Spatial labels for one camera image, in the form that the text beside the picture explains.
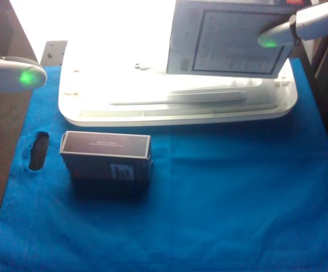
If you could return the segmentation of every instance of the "hole in cloth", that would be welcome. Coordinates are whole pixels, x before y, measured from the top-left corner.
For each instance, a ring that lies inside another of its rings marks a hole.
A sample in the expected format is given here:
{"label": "hole in cloth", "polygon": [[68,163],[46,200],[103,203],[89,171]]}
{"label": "hole in cloth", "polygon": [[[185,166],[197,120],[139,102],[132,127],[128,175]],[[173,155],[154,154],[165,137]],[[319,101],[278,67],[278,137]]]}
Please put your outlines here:
{"label": "hole in cloth", "polygon": [[29,169],[33,171],[40,170],[45,161],[48,151],[49,134],[40,131],[36,134],[32,149],[30,150]]}

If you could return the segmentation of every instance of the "dark box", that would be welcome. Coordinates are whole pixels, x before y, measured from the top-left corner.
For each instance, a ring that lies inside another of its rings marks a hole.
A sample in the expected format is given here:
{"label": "dark box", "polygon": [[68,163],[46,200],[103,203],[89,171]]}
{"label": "dark box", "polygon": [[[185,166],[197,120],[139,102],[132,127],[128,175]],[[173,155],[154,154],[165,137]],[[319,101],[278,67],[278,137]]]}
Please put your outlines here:
{"label": "dark box", "polygon": [[149,185],[150,136],[67,131],[60,155],[77,192],[136,196]]}

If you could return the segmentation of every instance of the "barcode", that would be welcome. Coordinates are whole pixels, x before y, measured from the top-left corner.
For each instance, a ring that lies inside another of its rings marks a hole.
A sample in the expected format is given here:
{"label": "barcode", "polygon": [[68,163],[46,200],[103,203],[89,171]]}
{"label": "barcode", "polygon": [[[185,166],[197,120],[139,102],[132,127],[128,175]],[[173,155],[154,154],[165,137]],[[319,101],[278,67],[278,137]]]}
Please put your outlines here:
{"label": "barcode", "polygon": [[114,180],[134,180],[134,169],[132,165],[111,163],[110,168]]}

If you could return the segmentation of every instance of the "blue cloth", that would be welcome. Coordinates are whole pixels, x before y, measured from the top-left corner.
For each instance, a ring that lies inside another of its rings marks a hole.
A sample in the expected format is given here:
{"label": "blue cloth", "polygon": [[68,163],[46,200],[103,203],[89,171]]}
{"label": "blue cloth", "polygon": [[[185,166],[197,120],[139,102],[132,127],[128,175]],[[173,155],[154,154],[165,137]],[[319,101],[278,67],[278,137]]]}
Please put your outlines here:
{"label": "blue cloth", "polygon": [[[285,117],[86,129],[152,135],[138,202],[82,200],[58,150],[60,69],[33,93],[0,211],[0,271],[328,271],[328,137],[300,62]],[[44,167],[28,169],[37,131]]]}

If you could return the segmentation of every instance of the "small box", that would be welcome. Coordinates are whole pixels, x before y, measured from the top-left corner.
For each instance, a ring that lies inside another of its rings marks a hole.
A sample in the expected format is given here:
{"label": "small box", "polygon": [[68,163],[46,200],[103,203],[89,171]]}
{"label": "small box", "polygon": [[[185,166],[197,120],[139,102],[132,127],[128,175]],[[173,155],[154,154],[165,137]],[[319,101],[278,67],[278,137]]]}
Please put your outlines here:
{"label": "small box", "polygon": [[60,155],[81,193],[141,194],[150,182],[150,136],[67,131]]}
{"label": "small box", "polygon": [[277,78],[293,45],[262,48],[258,35],[309,0],[176,0],[169,74]]}

